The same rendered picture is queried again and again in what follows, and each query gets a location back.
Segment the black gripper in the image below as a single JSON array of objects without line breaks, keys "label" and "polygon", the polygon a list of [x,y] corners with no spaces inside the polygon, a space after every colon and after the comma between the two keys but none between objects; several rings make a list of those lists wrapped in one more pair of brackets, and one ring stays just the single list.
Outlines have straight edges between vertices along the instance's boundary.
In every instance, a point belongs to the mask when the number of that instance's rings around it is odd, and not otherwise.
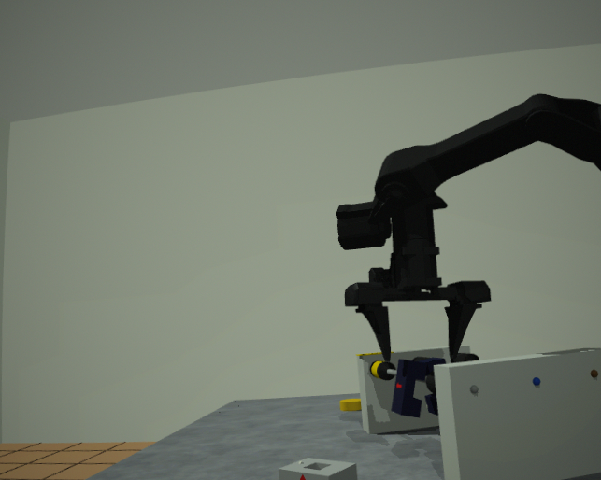
[{"label": "black gripper", "polygon": [[[476,309],[491,301],[484,280],[458,281],[441,286],[437,276],[436,256],[440,254],[436,241],[409,239],[393,243],[394,288],[385,289],[382,282],[355,283],[345,290],[345,306],[358,306],[371,324],[385,361],[391,359],[388,307],[383,302],[413,302],[419,300],[448,300],[444,307],[449,320],[449,354],[456,359],[465,330]],[[426,289],[429,292],[422,292]],[[403,292],[412,290],[412,292]],[[405,296],[403,296],[405,295]]]}]

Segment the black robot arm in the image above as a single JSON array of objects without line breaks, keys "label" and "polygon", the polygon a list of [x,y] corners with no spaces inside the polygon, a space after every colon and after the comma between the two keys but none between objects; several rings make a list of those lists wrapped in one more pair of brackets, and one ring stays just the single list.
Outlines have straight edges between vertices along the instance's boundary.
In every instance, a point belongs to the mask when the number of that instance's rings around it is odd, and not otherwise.
[{"label": "black robot arm", "polygon": [[383,247],[392,228],[393,243],[436,241],[433,210],[447,207],[435,192],[438,187],[536,141],[601,170],[601,104],[534,94],[444,141],[391,153],[382,162],[373,202],[338,207],[339,244],[345,250]]}]

